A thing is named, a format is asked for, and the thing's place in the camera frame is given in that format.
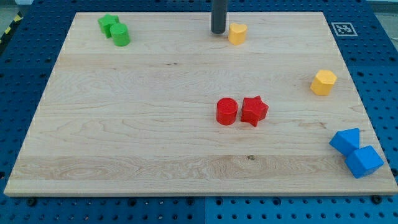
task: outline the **green cylinder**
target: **green cylinder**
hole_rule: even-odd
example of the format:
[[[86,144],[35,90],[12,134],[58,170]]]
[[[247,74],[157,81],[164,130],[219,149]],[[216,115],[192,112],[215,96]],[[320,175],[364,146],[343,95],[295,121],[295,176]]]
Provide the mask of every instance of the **green cylinder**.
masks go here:
[[[123,47],[130,43],[129,31],[125,24],[112,25],[111,35],[116,46]]]

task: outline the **toy block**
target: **toy block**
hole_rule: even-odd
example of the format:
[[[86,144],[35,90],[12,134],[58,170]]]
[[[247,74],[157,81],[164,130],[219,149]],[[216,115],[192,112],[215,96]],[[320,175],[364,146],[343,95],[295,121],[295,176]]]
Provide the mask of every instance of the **toy block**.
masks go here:
[[[246,40],[247,32],[247,25],[232,23],[229,25],[228,40],[233,45],[243,44],[243,42]]]
[[[242,122],[251,123],[254,127],[258,122],[266,118],[268,105],[262,102],[260,96],[254,98],[244,98],[242,104]]]
[[[320,96],[329,95],[337,76],[329,70],[319,70],[311,84],[311,90]]]
[[[118,16],[112,16],[105,14],[104,17],[98,19],[99,28],[101,32],[105,34],[106,38],[111,37],[111,26],[119,23]]]
[[[232,98],[222,98],[217,102],[216,120],[222,125],[233,124],[238,113],[238,103]]]
[[[344,131],[338,131],[330,140],[329,144],[341,152],[344,156],[348,156],[354,150],[359,149],[359,129],[353,128]]]
[[[122,23],[111,26],[111,35],[116,46],[123,47],[130,43],[130,36],[127,26]]]
[[[372,146],[366,146],[353,151],[345,162],[355,178],[372,174],[384,165],[384,161]]]

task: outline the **blue block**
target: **blue block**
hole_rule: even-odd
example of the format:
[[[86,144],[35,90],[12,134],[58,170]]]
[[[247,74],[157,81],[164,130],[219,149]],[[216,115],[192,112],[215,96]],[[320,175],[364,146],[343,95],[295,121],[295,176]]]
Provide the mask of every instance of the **blue block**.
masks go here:
[[[354,150],[359,149],[359,129],[338,131],[329,144],[347,157]]]
[[[345,162],[355,178],[372,174],[384,164],[372,146],[355,150]]]

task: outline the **wood grain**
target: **wood grain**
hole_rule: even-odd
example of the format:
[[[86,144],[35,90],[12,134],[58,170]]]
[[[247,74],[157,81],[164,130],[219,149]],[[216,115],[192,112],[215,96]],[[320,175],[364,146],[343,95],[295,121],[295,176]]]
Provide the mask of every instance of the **wood grain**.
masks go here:
[[[77,13],[5,193],[15,197],[396,194],[386,163],[355,179],[329,146],[359,128],[386,161],[320,12],[229,13],[239,46],[209,31],[209,13],[116,13],[132,42],[115,47]],[[309,86],[319,69],[338,81]],[[215,121],[215,104],[261,95],[254,128]]]

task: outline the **blue pegboard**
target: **blue pegboard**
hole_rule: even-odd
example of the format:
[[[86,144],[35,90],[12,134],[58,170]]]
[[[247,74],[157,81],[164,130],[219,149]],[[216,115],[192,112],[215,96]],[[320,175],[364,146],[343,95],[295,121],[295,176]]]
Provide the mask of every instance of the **blue pegboard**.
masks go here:
[[[322,11],[397,176],[398,53],[368,3],[230,0],[228,9]],[[5,188],[76,12],[210,10],[210,0],[36,0],[0,57],[0,190]],[[351,23],[358,36],[337,36],[332,22]],[[0,195],[0,223],[86,222],[398,223],[398,196],[8,198]]]

